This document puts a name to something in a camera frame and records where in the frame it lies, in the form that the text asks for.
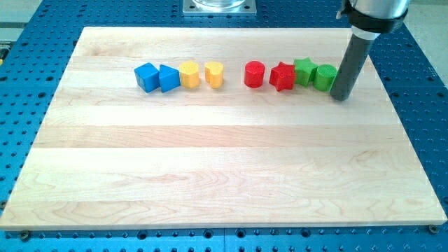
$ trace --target green block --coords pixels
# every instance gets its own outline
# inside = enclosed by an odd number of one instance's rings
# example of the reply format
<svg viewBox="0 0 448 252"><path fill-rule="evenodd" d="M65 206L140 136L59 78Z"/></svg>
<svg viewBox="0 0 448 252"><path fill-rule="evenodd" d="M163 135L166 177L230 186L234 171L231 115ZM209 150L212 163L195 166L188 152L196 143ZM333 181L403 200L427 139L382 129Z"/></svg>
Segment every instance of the green block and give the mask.
<svg viewBox="0 0 448 252"><path fill-rule="evenodd" d="M314 80L317 65L310 58L294 59L295 84L308 86L310 81Z"/></svg>
<svg viewBox="0 0 448 252"><path fill-rule="evenodd" d="M329 64L323 64L317 68L316 77L314 78L314 87L317 90L327 92L333 86L337 75L337 69Z"/></svg>

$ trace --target red cylinder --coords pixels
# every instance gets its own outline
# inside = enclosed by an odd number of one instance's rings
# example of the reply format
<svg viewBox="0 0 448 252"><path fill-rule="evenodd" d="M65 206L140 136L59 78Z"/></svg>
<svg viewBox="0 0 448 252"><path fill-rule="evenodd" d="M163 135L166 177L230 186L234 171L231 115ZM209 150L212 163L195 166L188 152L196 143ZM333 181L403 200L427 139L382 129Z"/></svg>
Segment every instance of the red cylinder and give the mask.
<svg viewBox="0 0 448 252"><path fill-rule="evenodd" d="M263 85L265 65L258 61L251 61L244 67L244 84L250 88L259 88Z"/></svg>

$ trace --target blue cube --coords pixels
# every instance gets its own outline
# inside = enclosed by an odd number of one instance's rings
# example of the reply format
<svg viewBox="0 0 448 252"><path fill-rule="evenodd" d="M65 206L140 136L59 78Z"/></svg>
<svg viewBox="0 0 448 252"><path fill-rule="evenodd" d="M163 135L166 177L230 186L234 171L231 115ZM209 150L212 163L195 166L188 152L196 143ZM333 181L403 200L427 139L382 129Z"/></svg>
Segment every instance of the blue cube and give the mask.
<svg viewBox="0 0 448 252"><path fill-rule="evenodd" d="M179 70L161 64L159 81L162 92L170 91L174 88L177 88L181 85Z"/></svg>
<svg viewBox="0 0 448 252"><path fill-rule="evenodd" d="M159 71L151 63L137 67L134 72L137 84L145 92L151 92L160 87Z"/></svg>

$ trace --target red block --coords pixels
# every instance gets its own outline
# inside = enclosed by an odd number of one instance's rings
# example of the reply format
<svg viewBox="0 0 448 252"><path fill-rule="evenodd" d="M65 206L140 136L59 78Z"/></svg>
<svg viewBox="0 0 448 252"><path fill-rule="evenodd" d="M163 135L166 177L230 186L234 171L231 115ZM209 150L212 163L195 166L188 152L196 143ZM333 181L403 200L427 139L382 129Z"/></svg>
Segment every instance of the red block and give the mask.
<svg viewBox="0 0 448 252"><path fill-rule="evenodd" d="M244 67L244 84L250 88L259 88L263 85L265 65L258 61L251 61Z"/></svg>
<svg viewBox="0 0 448 252"><path fill-rule="evenodd" d="M295 72L294 65L280 62L278 66L272 68L269 83L275 86L277 91L292 90L294 88Z"/></svg>

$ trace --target wood grain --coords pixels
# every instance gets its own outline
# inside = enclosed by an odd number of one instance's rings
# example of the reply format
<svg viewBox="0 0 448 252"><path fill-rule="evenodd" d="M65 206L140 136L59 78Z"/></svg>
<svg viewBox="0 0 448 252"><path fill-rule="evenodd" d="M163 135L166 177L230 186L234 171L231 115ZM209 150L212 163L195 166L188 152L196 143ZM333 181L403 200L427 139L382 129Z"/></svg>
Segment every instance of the wood grain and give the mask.
<svg viewBox="0 0 448 252"><path fill-rule="evenodd" d="M447 217L368 59L346 102L277 92L278 61L338 66L349 29L85 28L5 230L441 224ZM268 43L271 38L276 43ZM142 92L133 69L225 65L212 90ZM267 65L257 90L244 64Z"/></svg>

